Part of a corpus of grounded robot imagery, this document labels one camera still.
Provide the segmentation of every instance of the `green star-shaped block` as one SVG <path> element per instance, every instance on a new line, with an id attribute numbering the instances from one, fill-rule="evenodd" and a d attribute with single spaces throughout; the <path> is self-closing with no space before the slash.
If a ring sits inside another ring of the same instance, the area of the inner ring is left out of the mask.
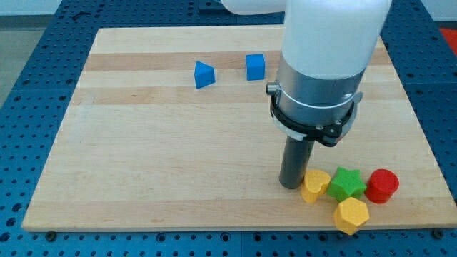
<path id="1" fill-rule="evenodd" d="M 330 182 L 327 194 L 336 198 L 338 202 L 342 202 L 348 197 L 359 199 L 365 189 L 366 185 L 360 178 L 359 170 L 349 171 L 338 167 L 335 177 Z"/>

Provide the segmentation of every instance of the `blue block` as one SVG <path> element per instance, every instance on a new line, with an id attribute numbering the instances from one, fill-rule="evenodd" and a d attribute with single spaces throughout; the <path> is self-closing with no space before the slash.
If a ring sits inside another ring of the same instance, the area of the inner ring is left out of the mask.
<path id="1" fill-rule="evenodd" d="M 216 82 L 216 77 L 214 76 L 214 68 L 208 64 L 204 64 L 201 61 L 195 63 L 195 87 L 201 89 L 204 86 L 208 86 Z"/>
<path id="2" fill-rule="evenodd" d="M 246 77 L 249 81 L 265 78 L 265 58 L 263 54 L 246 55 Z"/>

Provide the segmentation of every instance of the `yellow hexagonal block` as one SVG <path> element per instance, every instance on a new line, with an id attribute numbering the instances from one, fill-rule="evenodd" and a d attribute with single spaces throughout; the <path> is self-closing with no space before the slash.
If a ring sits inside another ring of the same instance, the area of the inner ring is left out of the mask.
<path id="1" fill-rule="evenodd" d="M 305 172 L 301 197 L 306 203 L 315 203 L 317 198 L 327 191 L 331 177 L 325 171 L 312 170 Z"/>
<path id="2" fill-rule="evenodd" d="M 338 230 L 353 235 L 370 219 L 370 214 L 366 203 L 349 197 L 340 202 L 333 218 Z"/>

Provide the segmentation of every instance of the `wood grain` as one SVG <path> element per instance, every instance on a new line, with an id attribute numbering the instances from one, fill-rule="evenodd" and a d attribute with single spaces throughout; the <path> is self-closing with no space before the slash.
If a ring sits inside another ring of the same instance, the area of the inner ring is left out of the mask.
<path id="1" fill-rule="evenodd" d="M 286 137 L 265 81 L 246 81 L 244 55 L 258 52 L 274 80 L 281 37 L 281 26 L 99 30 L 22 226 L 333 230 L 336 200 L 308 205 L 278 182 Z M 195 89 L 195 60 L 218 68 L 214 85 Z M 335 148 L 316 145 L 309 168 L 398 175 L 387 204 L 368 203 L 364 229 L 455 227 L 456 205 L 381 41 L 360 90 L 353 128 Z"/>

